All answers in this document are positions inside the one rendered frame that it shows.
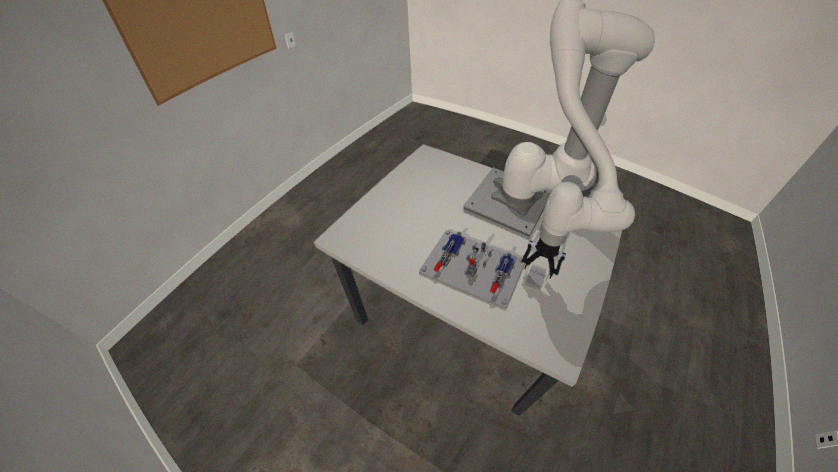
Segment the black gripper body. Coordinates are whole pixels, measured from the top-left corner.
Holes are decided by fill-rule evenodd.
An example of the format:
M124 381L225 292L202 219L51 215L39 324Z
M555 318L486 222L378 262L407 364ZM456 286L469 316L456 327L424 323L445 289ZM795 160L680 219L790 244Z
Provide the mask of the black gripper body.
M540 246L542 249L541 249L539 246ZM560 245L560 246L561 246L561 245ZM541 250L543 250L543 251L544 251L544 254L542 254L541 256L542 256L542 257L545 257L545 258L547 258L547 259L548 259L548 257L547 257L547 254L548 254L548 253L551 253L551 257L555 257L555 256L557 256L557 255L558 255L558 251L559 251L560 246L553 247L553 246L546 245L546 244L545 244L545 243L544 243L544 242L543 242L543 241L539 238L539 241L538 241L538 242L537 242L537 244L535 245L535 248L536 248L536 250L537 250L537 252L538 252L538 253L539 253ZM547 252L545 252L545 251L547 251L548 253L547 253Z

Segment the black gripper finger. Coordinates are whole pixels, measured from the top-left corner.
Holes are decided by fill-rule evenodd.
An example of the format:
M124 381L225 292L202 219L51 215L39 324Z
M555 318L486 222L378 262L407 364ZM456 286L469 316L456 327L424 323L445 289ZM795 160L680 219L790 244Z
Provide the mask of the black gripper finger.
M525 256L523 257L523 259L522 259L522 262L523 262L523 263L524 263L524 262L526 263L526 265L525 265L525 267L524 267L525 272L524 272L523 276L525 276L525 275L526 275L526 272L527 272L527 270L528 270L529 264L531 264L531 263L532 263L532 262L533 262L536 258L540 257L542 254L544 254L544 251L543 251L543 250L541 250L539 253L536 251L533 255L531 255L530 257L528 257L528 255L529 255L529 253L530 253L531 249L533 249L533 248L535 247L535 245L536 245L536 244L537 244L537 243L533 243L533 241L531 241L531 240L529 241L529 244L528 244L528 249L527 249L528 251L526 250L526 251L527 251L527 252L525 253L526 255L525 255ZM528 258L527 258L527 257L528 257Z
M553 258L551 257L551 253L548 253L548 254L547 254L547 257L548 257L548 262L549 262L549 270L550 270L549 275L550 275L550 276L547 276L547 278L548 278L548 279L546 278L545 284L547 284L548 280L551 278L551 276L553 276L553 274L558 275L559 270L560 270L561 263L562 263L562 261L565 259L565 255L566 255L566 253L560 253L560 252L558 251L558 258L559 258L559 261L558 261L558 264L557 264L557 268L555 269L555 268L554 268L554 257L553 257ZM556 271L556 272L555 272L555 271Z

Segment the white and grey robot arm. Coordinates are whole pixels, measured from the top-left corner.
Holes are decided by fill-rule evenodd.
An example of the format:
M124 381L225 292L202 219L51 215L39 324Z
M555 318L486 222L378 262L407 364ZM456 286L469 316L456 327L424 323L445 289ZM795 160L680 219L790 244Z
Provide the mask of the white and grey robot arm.
M545 156L531 142L516 145L503 180L493 180L499 189L491 195L525 216L542 198L540 191L552 191L539 234L545 244L560 246L571 231L617 232L633 223L634 207L618 187L614 161L597 130L619 77L645 59L654 43L653 29L633 15L589 9L581 0L559 1L551 21L550 48L570 132L553 155ZM585 53L590 54L591 68L580 98ZM599 179L584 197L582 191L593 185L597 175L591 157Z

